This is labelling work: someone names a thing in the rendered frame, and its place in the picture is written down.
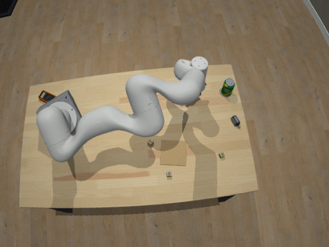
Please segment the orange and black multimeter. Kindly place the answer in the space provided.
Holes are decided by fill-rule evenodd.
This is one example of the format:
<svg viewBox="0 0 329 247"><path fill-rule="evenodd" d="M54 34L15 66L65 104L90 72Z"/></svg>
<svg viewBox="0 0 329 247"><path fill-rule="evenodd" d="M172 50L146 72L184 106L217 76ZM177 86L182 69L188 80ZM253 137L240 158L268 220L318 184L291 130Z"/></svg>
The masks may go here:
<svg viewBox="0 0 329 247"><path fill-rule="evenodd" d="M51 99L55 98L56 96L49 93L49 92L46 92L46 91L42 91L39 95L39 99L42 101L42 102L45 102L47 103L48 101L50 101Z"/></svg>

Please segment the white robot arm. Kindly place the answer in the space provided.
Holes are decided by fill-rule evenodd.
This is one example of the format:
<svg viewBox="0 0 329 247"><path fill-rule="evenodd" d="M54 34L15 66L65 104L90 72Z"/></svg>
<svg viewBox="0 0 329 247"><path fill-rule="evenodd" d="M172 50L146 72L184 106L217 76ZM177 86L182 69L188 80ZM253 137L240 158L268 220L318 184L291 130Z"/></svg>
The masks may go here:
<svg viewBox="0 0 329 247"><path fill-rule="evenodd" d="M38 129L50 155L57 162L68 161L87 141L111 131L122 130L140 137L154 136L165 123L157 93L177 105L192 103L201 93L207 68L206 58L197 56L191 61L180 59L176 62L174 75L180 80L177 82L166 82L146 74L130 77L126 94L133 114L114 106L101 106L82 116L75 135L71 135L77 123L74 108L66 102L54 102L38 113Z"/></svg>

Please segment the tan square mat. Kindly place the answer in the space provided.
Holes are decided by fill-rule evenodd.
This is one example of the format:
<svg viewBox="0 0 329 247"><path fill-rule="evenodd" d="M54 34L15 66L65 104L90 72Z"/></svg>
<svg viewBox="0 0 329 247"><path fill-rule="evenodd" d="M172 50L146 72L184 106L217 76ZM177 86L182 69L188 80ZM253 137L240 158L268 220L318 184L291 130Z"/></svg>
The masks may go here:
<svg viewBox="0 0 329 247"><path fill-rule="evenodd" d="M186 166L187 141L161 140L160 164Z"/></svg>

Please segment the green soda can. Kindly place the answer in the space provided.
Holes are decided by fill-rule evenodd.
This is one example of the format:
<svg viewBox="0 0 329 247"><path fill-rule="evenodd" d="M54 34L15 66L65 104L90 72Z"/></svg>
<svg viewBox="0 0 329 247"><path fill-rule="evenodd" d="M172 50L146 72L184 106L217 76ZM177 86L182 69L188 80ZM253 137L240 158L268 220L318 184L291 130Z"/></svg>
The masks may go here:
<svg viewBox="0 0 329 247"><path fill-rule="evenodd" d="M228 78L224 81L223 88L221 90L224 96L230 96L235 87L235 82L233 79Z"/></svg>

